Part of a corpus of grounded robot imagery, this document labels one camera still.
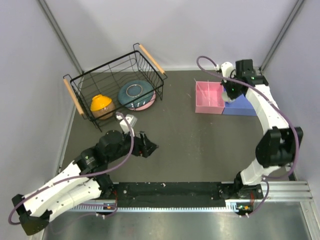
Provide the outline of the clear pipette long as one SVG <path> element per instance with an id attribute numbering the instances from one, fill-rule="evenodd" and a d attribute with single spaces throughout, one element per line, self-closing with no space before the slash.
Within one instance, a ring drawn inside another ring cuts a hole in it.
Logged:
<path id="1" fill-rule="evenodd" d="M 210 106 L 211 101 L 210 101 L 210 84 L 209 80 L 207 80 L 207 100 L 208 100 L 208 106 Z"/>

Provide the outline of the white round lid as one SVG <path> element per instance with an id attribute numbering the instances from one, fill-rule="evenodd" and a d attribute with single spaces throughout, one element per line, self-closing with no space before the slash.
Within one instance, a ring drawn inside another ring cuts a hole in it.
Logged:
<path id="1" fill-rule="evenodd" d="M 221 98 L 223 99 L 224 102 L 231 102 L 232 99 L 228 96 L 227 92 L 222 92 Z"/>

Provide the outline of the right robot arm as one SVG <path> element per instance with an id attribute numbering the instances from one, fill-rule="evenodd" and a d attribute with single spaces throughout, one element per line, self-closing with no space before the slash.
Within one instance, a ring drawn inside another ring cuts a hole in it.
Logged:
<path id="1" fill-rule="evenodd" d="M 223 100 L 244 96 L 253 106 L 263 130 L 263 137 L 255 148 L 255 159 L 236 175 L 231 186 L 219 190 L 223 199 L 246 198 L 272 172 L 294 162 L 303 130 L 290 128 L 279 112 L 267 79 L 256 73 L 251 59 L 238 60 L 235 64 L 224 62 L 220 72 L 225 89 Z"/>

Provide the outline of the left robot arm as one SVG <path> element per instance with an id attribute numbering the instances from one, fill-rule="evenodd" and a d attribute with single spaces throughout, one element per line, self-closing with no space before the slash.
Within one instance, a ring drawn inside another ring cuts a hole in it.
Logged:
<path id="1" fill-rule="evenodd" d="M 110 130 L 95 146 L 83 150 L 62 172 L 37 190 L 12 198 L 19 225 L 27 236 L 45 229 L 67 210 L 88 200 L 109 198 L 114 191 L 108 165 L 130 156 L 147 158 L 158 145 L 144 132 Z"/>

